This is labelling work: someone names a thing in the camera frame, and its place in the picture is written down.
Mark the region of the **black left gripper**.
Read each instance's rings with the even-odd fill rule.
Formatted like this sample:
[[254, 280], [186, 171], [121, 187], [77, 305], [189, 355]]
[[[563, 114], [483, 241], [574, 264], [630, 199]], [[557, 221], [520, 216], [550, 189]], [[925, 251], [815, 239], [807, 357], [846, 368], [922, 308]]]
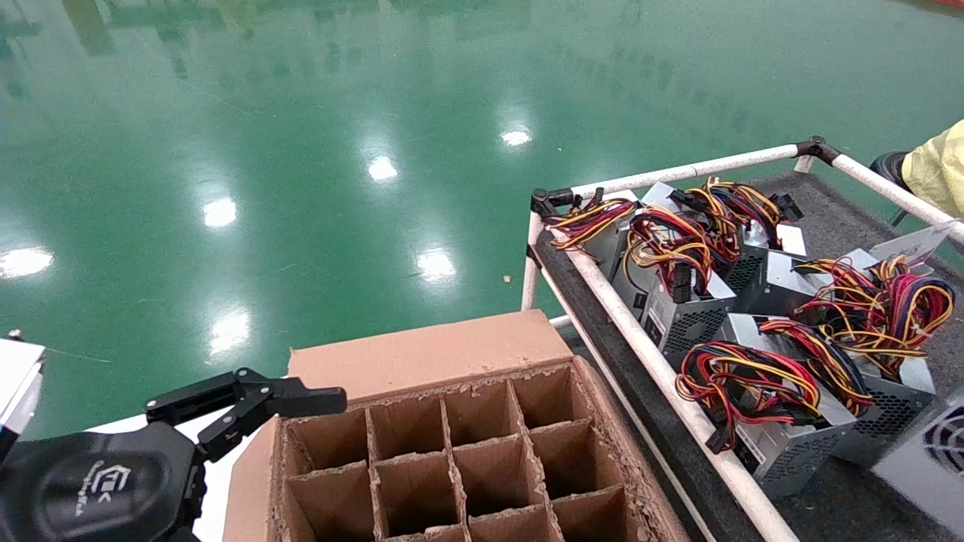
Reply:
[[[165, 423], [224, 408], [193, 440]], [[271, 421], [342, 414], [344, 388], [240, 368], [166, 392], [144, 428], [21, 440], [2, 463], [4, 541], [193, 541], [207, 487], [203, 461], [220, 461]]]

